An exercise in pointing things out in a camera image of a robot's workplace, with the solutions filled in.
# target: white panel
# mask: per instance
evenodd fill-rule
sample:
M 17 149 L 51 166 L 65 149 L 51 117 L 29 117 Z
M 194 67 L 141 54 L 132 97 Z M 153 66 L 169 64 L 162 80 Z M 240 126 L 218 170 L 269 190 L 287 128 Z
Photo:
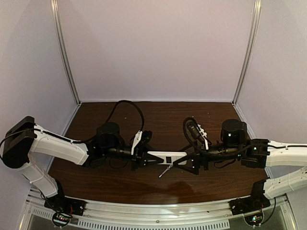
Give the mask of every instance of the white panel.
M 60 0 L 81 101 L 231 101 L 253 0 Z
M 262 1 L 257 40 L 238 102 L 256 137 L 307 143 L 306 22 L 307 1 Z M 274 167 L 272 173 L 292 170 Z M 289 195 L 302 230 L 307 224 L 306 197 L 306 189 Z
M 75 109 L 49 0 L 0 1 L 0 137 L 26 115 L 61 133 Z M 44 167 L 49 157 L 37 159 Z M 0 229 L 14 230 L 29 192 L 0 162 Z

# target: metal corner post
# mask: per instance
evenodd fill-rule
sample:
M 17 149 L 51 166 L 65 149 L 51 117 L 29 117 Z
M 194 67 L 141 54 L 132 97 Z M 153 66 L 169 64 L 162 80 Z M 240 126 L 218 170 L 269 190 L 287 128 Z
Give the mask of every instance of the metal corner post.
M 69 86 L 70 86 L 70 89 L 71 89 L 73 99 L 74 99 L 76 105 L 79 105 L 80 99 L 79 99 L 79 96 L 78 96 L 78 93 L 77 93 L 77 90 L 76 90 L 76 85 L 75 85 L 74 80 L 72 78 L 71 68 L 70 68 L 70 65 L 69 65 L 68 56 L 67 56 L 67 52 L 66 52 L 66 48 L 65 48 L 64 37 L 63 37 L 61 21 L 60 21 L 60 16 L 59 16 L 58 0 L 51 0 L 51 8 L 52 8 L 52 15 L 53 15 L 53 19 L 54 19 L 54 22 L 55 22 L 60 53 L 61 53 L 64 69 L 65 69 L 65 72 L 66 72 L 67 80 L 68 80 L 68 83 L 69 83 Z
M 258 31 L 258 26 L 259 26 L 259 21 L 260 21 L 260 14 L 261 14 L 261 2 L 262 0 L 255 0 L 255 5 L 254 5 L 254 11 L 252 15 L 252 21 L 251 21 L 251 27 L 250 27 L 250 32 L 249 32 L 249 38 L 248 38 L 248 46 L 246 49 L 246 54 L 244 57 L 244 62 L 240 74 L 240 79 L 238 82 L 238 86 L 236 88 L 236 93 L 233 99 L 233 105 L 237 104 L 237 101 L 239 99 L 239 95 L 242 90 L 242 86 L 244 83 L 244 79 L 248 70 L 248 66 L 251 60 L 252 56 L 252 49 L 254 47 L 255 41 L 256 41 L 256 35 Z

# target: dark brown wood surface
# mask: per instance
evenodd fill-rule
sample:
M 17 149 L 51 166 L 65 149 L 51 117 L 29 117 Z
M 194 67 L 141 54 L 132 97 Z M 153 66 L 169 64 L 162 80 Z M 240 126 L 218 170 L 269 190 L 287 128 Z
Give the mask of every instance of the dark brown wood surface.
M 230 103 L 140 102 L 137 105 L 145 116 L 144 130 L 153 131 L 150 144 L 156 150 L 179 150 L 187 145 L 182 122 L 188 116 L 194 116 L 212 142 L 219 140 L 224 120 L 238 118 Z M 81 140 L 93 136 L 113 106 L 114 103 L 83 103 L 67 136 Z M 120 133 L 126 142 L 141 126 L 138 113 L 128 104 L 119 105 L 111 121 L 120 125 Z M 112 160 L 114 166 L 123 164 Z M 128 164 L 115 170 L 107 161 L 101 168 L 88 169 L 55 159 L 49 173 L 62 183 L 67 196 L 129 204 L 192 203 L 246 196 L 255 181 L 266 178 L 263 169 L 249 169 L 239 162 L 223 169 L 216 169 L 210 163 L 210 170 L 200 169 L 198 176 L 173 168 L 159 179 L 165 168 L 156 165 L 131 171 Z

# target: ventilation grille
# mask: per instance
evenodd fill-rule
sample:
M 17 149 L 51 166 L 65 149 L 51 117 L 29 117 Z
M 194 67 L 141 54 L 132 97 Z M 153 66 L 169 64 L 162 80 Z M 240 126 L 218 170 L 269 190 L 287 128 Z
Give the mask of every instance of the ventilation grille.
M 44 210 L 38 207 L 33 208 L 33 214 L 45 219 L 51 219 L 53 212 Z M 193 224 L 193 225 L 178 225 L 178 226 L 166 226 L 166 227 L 142 227 L 142 226 L 133 226 L 129 225 L 120 225 L 120 224 L 106 224 L 103 222 L 92 221 L 87 219 L 82 219 L 79 217 L 79 221 L 77 224 L 71 224 L 72 226 L 76 226 L 82 229 L 88 230 L 225 230 L 230 229 L 228 220 L 221 220 L 211 223 L 203 223 L 203 224 Z

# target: white backdrop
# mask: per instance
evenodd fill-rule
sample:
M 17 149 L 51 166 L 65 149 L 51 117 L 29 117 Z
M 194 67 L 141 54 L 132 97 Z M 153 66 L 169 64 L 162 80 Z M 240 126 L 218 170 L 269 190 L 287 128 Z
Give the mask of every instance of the white backdrop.
M 59 0 L 81 101 L 232 101 L 254 0 Z
M 307 143 L 307 2 L 262 2 L 257 40 L 238 106 L 258 138 Z M 292 171 L 273 167 L 274 176 Z M 289 194 L 300 226 L 307 189 Z
M 50 0 L 0 1 L 0 15 L 0 139 L 26 115 L 62 133 L 76 105 Z M 38 161 L 45 167 L 50 158 L 40 155 Z M 0 230 L 17 229 L 29 188 L 22 175 L 0 161 Z

